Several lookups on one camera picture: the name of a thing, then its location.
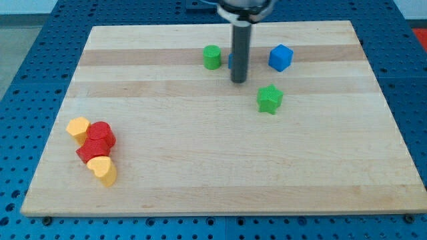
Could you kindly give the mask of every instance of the yellow hexagonal block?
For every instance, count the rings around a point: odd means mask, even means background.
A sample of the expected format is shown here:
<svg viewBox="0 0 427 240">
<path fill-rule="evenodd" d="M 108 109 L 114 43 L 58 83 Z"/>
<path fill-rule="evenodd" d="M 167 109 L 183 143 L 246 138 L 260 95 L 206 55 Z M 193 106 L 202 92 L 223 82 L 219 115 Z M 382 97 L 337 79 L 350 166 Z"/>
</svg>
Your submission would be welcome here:
<svg viewBox="0 0 427 240">
<path fill-rule="evenodd" d="M 74 140 L 80 146 L 85 143 L 87 134 L 87 128 L 91 125 L 91 122 L 84 117 L 78 117 L 70 120 L 67 126 L 67 132 L 74 138 Z"/>
<path fill-rule="evenodd" d="M 117 169 L 111 158 L 107 156 L 94 157 L 87 162 L 86 166 L 93 171 L 95 177 L 97 177 L 104 186 L 109 187 L 115 183 L 117 179 Z"/>
</svg>

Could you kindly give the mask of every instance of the wooden board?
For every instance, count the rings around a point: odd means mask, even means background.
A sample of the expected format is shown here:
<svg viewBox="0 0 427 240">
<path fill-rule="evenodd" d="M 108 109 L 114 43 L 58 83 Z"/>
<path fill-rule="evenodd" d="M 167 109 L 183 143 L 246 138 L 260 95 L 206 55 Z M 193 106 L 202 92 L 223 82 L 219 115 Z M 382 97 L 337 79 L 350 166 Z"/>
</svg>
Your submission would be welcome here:
<svg viewBox="0 0 427 240">
<path fill-rule="evenodd" d="M 427 193 L 348 21 L 254 26 L 249 78 L 233 85 L 229 25 L 94 27 L 22 207 L 27 216 L 418 213 Z M 270 49 L 291 47 L 282 73 Z M 222 48 L 209 71 L 202 49 Z M 259 87 L 285 92 L 258 113 Z M 107 189 L 65 132 L 111 124 Z"/>
</svg>

